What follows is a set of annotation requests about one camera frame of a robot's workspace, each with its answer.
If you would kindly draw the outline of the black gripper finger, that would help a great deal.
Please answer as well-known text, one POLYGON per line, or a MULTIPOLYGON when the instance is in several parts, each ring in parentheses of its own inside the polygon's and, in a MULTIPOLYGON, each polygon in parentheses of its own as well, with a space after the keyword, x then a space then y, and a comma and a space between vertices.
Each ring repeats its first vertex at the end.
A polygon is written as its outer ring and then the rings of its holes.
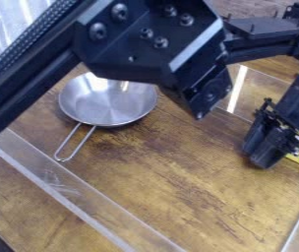
POLYGON ((259 168, 271 168, 287 154, 295 152, 296 144, 295 133, 290 129, 272 127, 250 155, 252 163, 259 168))
POLYGON ((243 151, 251 155, 262 143, 270 130, 270 119, 264 114, 259 114, 244 138, 243 151))

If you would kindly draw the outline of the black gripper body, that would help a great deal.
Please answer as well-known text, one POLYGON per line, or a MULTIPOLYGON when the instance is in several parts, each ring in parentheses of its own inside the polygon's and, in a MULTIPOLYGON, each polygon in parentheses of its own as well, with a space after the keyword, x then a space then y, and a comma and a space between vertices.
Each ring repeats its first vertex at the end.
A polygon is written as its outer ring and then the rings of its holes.
POLYGON ((299 76, 278 103, 274 103, 268 98, 264 100, 262 108, 256 111, 256 116, 259 114, 268 116, 270 129, 279 127, 290 129, 295 133, 298 144, 292 154, 299 153, 299 76))

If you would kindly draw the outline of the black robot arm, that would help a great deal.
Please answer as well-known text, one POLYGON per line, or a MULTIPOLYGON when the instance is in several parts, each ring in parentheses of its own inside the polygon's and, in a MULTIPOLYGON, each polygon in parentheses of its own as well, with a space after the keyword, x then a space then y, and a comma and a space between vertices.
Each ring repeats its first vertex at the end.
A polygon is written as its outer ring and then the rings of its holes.
MULTIPOLYGON (((299 2, 235 19, 205 0, 54 0, 0 54, 0 133, 78 64, 156 85, 203 118, 232 89, 228 65, 276 55, 299 60, 299 2)), ((260 168, 299 154, 299 74, 258 109, 243 151, 260 168)))

